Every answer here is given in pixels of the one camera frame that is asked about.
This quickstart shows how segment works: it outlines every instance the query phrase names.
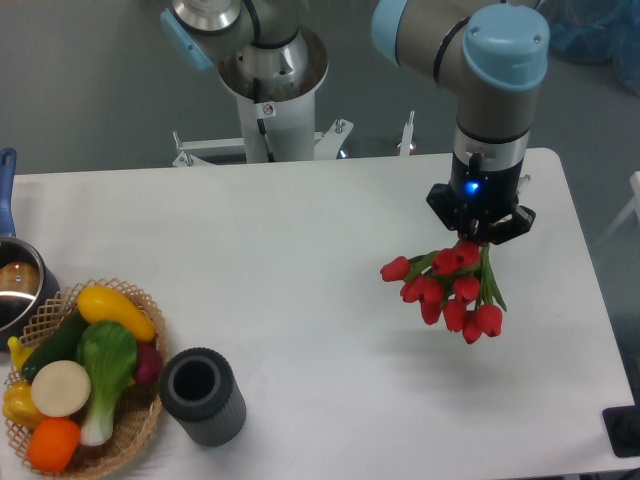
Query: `robotic arm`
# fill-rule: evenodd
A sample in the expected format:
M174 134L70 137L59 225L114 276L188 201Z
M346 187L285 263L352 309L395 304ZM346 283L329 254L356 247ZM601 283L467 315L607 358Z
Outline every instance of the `robotic arm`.
M517 188L547 68L549 27L535 10L489 0L381 0L375 46L458 99L451 178L427 202L450 230L478 243L531 229Z
M236 97L249 163L314 156L315 91L328 60L320 38L299 25L299 3L172 0L161 16L182 57L198 70L215 64Z

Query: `zucchini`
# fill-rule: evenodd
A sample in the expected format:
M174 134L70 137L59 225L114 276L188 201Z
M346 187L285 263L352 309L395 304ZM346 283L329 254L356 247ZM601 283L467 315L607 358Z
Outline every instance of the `zucchini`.
M36 348L22 365L20 374L32 381L38 372L58 360L74 360L80 337L89 324L76 309L67 315L53 334Z

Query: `white table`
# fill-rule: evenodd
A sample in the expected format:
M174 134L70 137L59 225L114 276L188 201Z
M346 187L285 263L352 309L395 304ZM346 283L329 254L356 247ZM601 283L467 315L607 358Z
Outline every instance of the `white table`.
M378 270L450 246L424 199L449 155L16 179L19 237L62 285L118 277L178 351L231 363L248 407L207 449L168 415L122 478L498 479L633 468L601 411L633 402L557 156L527 152L532 231L494 248L502 336L467 346ZM0 375L9 367L0 356ZM3 480L31 478L6 443Z

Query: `woven basket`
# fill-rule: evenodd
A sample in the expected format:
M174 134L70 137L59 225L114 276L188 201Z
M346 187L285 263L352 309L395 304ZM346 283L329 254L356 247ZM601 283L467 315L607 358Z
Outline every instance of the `woven basket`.
M27 347L37 347L48 338L58 327L60 322L76 307L76 298L80 291L88 285L105 285L125 294L138 308L140 308L156 327L158 335L155 346L162 355L163 363L168 361L169 348L167 332L162 312L151 299L151 296L135 285L120 280L89 280L58 292L53 299L49 299L31 317L29 324L24 327L20 340ZM9 373L7 385L11 386L21 380L15 369ZM90 480L103 477L120 469L131 461L146 445L158 423L162 410L160 397L156 385L133 385L122 395L116 406L114 429L112 437L100 447L79 446L67 468L55 478ZM5 419L9 445L22 460L22 465L32 472L42 474L31 468L26 459L27 445L31 432Z

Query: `blue light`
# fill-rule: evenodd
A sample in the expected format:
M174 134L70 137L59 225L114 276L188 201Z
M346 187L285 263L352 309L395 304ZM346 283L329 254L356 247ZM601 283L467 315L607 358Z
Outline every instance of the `blue light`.
M475 195L479 188L480 184L478 182L467 182L464 185L464 191L470 196Z

